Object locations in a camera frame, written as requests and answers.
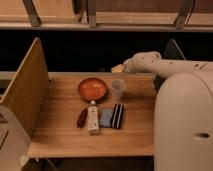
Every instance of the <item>wooden table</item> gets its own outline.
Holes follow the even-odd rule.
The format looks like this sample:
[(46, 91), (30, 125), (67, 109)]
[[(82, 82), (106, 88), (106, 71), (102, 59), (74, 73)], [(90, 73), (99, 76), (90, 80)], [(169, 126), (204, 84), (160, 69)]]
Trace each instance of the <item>wooden table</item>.
[[(87, 125), (77, 128), (79, 113), (89, 104), (81, 100), (78, 84), (85, 78), (97, 77), (109, 85), (115, 78), (127, 82), (121, 101), (110, 91), (98, 102), (99, 110), (125, 107), (120, 130), (101, 128), (99, 135), (90, 135)], [(110, 157), (153, 155), (153, 121), (156, 92), (151, 74), (73, 74), (53, 78), (43, 103), (32, 138), (30, 158)]]

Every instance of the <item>wooden board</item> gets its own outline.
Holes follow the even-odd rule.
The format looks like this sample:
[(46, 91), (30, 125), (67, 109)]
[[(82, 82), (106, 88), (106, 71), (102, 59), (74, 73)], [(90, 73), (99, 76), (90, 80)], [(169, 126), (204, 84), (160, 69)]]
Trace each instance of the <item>wooden board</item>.
[[(96, 0), (99, 12), (177, 13), (183, 0)], [(212, 0), (196, 0), (196, 13), (212, 13)]]
[[(85, 78), (97, 77), (107, 86), (115, 78), (127, 82), (119, 103), (125, 107), (120, 130), (101, 128), (91, 136), (87, 125), (76, 128), (79, 113), (89, 104), (80, 99), (77, 86)], [(94, 157), (153, 155), (153, 118), (156, 92), (151, 74), (73, 74), (53, 78), (50, 82), (28, 156)], [(118, 103), (110, 91), (97, 102), (99, 111)]]
[[(70, 23), (78, 22), (83, 13), (74, 13), (71, 0), (33, 0), (34, 6), (42, 22)], [(0, 0), (0, 21), (29, 21), (22, 0)]]
[(21, 135), (32, 136), (48, 85), (41, 41), (36, 38), (0, 100), (0, 112)]
[[(97, 23), (173, 25), (178, 13), (97, 12)], [(213, 14), (192, 14), (189, 25), (213, 25)]]

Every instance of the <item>plastic cup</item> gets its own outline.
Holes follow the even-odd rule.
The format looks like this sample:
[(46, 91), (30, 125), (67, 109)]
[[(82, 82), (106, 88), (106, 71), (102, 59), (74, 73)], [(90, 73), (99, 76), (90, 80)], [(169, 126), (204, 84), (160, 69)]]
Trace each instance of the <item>plastic cup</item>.
[(112, 80), (110, 83), (110, 90), (116, 100), (121, 100), (126, 88), (126, 82), (122, 79)]

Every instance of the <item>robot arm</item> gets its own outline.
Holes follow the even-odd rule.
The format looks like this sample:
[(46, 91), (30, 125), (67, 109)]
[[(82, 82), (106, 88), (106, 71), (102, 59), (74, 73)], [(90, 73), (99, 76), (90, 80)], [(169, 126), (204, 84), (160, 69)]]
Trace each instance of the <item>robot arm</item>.
[(147, 52), (124, 61), (122, 71), (167, 78), (155, 102), (155, 171), (212, 171), (213, 62)]
[(213, 62), (161, 59), (159, 52), (136, 53), (123, 63), (123, 72), (152, 72), (162, 78), (189, 70), (213, 70)]

